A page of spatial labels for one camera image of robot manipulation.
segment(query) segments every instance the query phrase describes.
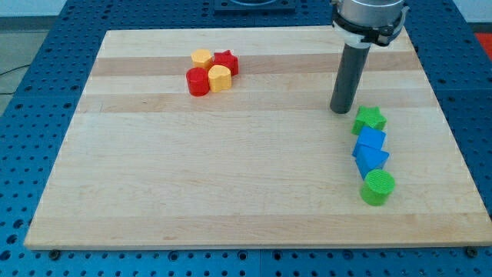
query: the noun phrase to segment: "green cylinder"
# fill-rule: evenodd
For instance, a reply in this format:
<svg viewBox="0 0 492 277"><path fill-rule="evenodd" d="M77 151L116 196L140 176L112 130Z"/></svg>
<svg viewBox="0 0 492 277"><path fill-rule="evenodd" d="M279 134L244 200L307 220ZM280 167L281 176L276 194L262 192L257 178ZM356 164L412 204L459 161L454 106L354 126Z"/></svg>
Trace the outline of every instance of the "green cylinder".
<svg viewBox="0 0 492 277"><path fill-rule="evenodd" d="M394 190L394 179L382 169L369 171L361 188L361 197L369 205L383 205Z"/></svg>

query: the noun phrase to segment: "floor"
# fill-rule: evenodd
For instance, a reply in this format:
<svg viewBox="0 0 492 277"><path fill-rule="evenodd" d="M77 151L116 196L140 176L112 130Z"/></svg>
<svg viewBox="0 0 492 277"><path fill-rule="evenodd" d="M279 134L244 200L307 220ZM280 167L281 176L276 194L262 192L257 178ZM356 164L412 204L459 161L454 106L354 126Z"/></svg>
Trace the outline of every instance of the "floor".
<svg viewBox="0 0 492 277"><path fill-rule="evenodd" d="M12 99L47 34L48 30L0 30L0 115Z"/></svg>

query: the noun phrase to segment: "black cable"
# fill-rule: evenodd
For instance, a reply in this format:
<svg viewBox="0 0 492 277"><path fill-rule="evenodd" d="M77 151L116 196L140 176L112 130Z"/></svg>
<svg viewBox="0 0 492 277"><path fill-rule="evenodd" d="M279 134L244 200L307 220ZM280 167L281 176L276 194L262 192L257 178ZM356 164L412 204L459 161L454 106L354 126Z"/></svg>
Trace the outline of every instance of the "black cable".
<svg viewBox="0 0 492 277"><path fill-rule="evenodd" d="M15 70L19 70L19 69L26 68L26 67L29 67L29 66L31 66L31 65L30 65L30 64L29 64L29 65L21 65L21 66L19 66L19 67L12 68L12 69L10 69L10 70L7 70L6 72L2 72L2 73L0 73L0 76L3 76L3 75L8 74L8 73L10 73L10 72L14 72Z"/></svg>

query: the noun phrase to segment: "red cylinder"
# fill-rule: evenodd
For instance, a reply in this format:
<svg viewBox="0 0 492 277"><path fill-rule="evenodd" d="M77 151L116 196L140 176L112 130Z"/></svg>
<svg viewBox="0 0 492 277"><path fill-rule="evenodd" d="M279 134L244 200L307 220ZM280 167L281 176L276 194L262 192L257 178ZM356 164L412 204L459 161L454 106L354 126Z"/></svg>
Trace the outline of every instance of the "red cylinder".
<svg viewBox="0 0 492 277"><path fill-rule="evenodd" d="M203 96L208 93L210 86L208 84L208 73L204 68L192 68L186 72L186 81L188 89L193 96Z"/></svg>

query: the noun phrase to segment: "wood grain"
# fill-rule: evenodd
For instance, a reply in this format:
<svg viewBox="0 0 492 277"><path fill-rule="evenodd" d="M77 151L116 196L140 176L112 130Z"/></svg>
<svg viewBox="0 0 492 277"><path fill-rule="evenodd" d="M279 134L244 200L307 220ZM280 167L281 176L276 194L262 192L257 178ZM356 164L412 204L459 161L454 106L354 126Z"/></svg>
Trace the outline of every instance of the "wood grain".
<svg viewBox="0 0 492 277"><path fill-rule="evenodd" d="M491 244L490 218L406 32L371 49L354 102L388 118L385 169L397 181L385 206L361 200L356 109L327 108L342 46L328 27L108 32L25 244ZM195 98L187 56L204 47L232 48L240 74L230 90Z"/></svg>

